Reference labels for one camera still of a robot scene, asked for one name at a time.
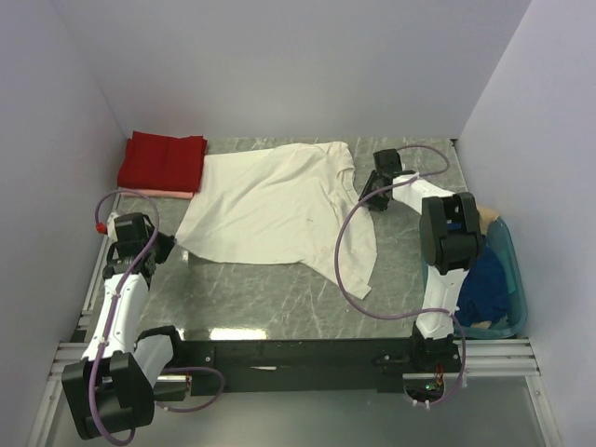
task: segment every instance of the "pink cable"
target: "pink cable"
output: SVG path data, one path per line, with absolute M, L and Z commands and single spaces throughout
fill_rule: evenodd
M 453 395 L 454 391 L 457 388 L 459 388 L 459 386 L 463 383 L 463 380 L 464 380 L 464 371 L 466 370 L 466 335 L 464 334 L 464 329 L 462 328 L 461 324 L 459 323 L 459 321 L 457 320 L 455 315 L 452 315 L 447 309 L 442 309 L 442 308 L 438 308 L 438 307 L 414 310 L 413 312 L 407 312 L 405 314 L 399 314 L 399 315 L 382 315 L 382 314 L 377 314 L 377 313 L 371 312 L 370 310 L 367 310 L 364 307 L 362 307 L 361 305 L 359 305 L 354 300 L 354 298 L 352 298 L 349 295 L 349 293 L 345 289 L 344 282 L 342 281 L 342 276 L 341 276 L 340 270 L 339 270 L 339 250 L 340 250 L 340 246 L 342 243 L 342 239 L 344 238 L 345 230 L 347 229 L 348 224 L 352 220 L 352 217 L 354 217 L 354 214 L 356 214 L 356 211 L 358 211 L 358 209 L 362 205 L 364 205 L 366 202 L 368 202 L 374 196 L 377 196 L 377 195 L 382 194 L 387 191 L 391 191 L 391 190 L 393 190 L 395 188 L 399 188 L 401 186 L 405 186 L 407 184 L 412 184 L 420 178 L 442 174 L 442 173 L 446 172 L 449 169 L 449 167 L 451 166 L 449 159 L 447 158 L 447 156 L 444 153 L 442 153 L 439 149 L 437 149 L 433 146 L 429 146 L 427 144 L 408 144 L 406 146 L 400 147 L 398 149 L 398 151 L 401 151 L 403 149 L 410 149 L 410 148 L 414 148 L 414 147 L 421 147 L 424 149 L 428 149 L 428 150 L 431 150 L 432 152 L 434 152 L 435 154 L 438 154 L 439 156 L 441 156 L 442 159 L 445 161 L 445 165 L 446 165 L 445 168 L 442 168 L 442 169 L 439 169 L 436 171 L 432 171 L 432 172 L 427 172 L 424 174 L 420 174 L 419 176 L 412 177 L 411 179 L 406 180 L 405 182 L 391 184 L 389 186 L 383 186 L 383 187 L 376 189 L 376 190 L 372 191 L 371 193 L 367 194 L 365 197 L 363 197 L 356 204 L 356 206 L 347 214 L 347 216 L 345 217 L 345 220 L 344 220 L 344 224 L 342 225 L 341 229 L 339 230 L 339 235 L 337 235 L 337 241 L 335 242 L 335 251 L 333 253 L 333 266 L 335 269 L 335 277 L 337 278 L 337 285 L 339 286 L 339 290 L 342 292 L 342 294 L 347 299 L 347 301 L 354 308 L 356 308 L 356 310 L 358 310 L 360 313 L 366 315 L 367 317 L 371 317 L 371 318 L 375 318 L 375 319 L 382 319 L 382 320 L 396 320 L 396 319 L 403 319 L 403 318 L 409 318 L 409 317 L 417 317 L 422 314 L 437 312 L 437 313 L 449 315 L 449 317 L 454 321 L 455 326 L 459 330 L 459 333 L 461 334 L 461 338 L 462 338 L 462 356 L 461 356 L 462 368 L 459 371 L 459 374 L 457 375 L 457 380 L 455 381 L 455 386 L 453 386 L 447 392 L 447 394 L 442 396 L 440 399 L 429 403 L 430 405 L 436 405 L 436 404 L 444 402 L 448 398 L 450 398 Z

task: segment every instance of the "white t-shirt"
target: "white t-shirt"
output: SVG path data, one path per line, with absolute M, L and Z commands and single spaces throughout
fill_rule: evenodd
M 344 142 L 287 144 L 205 157 L 201 191 L 176 234 L 195 256 L 218 263 L 303 263 L 337 284 L 333 251 L 358 202 Z M 373 220 L 360 209 L 340 251 L 346 289 L 363 299 L 376 260 Z

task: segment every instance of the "white wall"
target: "white wall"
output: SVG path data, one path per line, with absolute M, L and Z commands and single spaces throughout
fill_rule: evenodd
M 0 2 L 0 444 L 24 445 L 75 328 L 123 135 L 48 0 Z
M 596 3 L 534 0 L 458 144 L 500 210 L 565 445 L 596 440 Z
M 456 137 L 529 0 L 52 0 L 125 133 Z

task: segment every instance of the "pink folded cloth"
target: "pink folded cloth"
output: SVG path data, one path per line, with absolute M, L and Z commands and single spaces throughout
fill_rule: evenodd
M 186 198 L 188 200 L 193 198 L 195 195 L 195 193 L 185 193 L 184 191 L 159 191 L 156 189 L 137 189 L 136 191 L 139 191 L 140 193 L 143 193 L 149 197 Z M 120 194 L 124 197 L 135 196 L 132 193 L 126 192 Z

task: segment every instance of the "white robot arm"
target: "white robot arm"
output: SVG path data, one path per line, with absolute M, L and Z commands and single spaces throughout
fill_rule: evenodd
M 403 169 L 395 149 L 375 153 L 374 162 L 362 196 L 379 187 L 402 184 L 367 204 L 372 210 L 385 210 L 393 198 L 421 215 L 422 252 L 428 264 L 423 309 L 442 308 L 453 314 L 467 272 L 482 248 L 473 195 L 446 191 L 420 179 L 417 172 Z M 425 339 L 444 339 L 454 333 L 452 319 L 441 313 L 418 316 L 416 328 Z

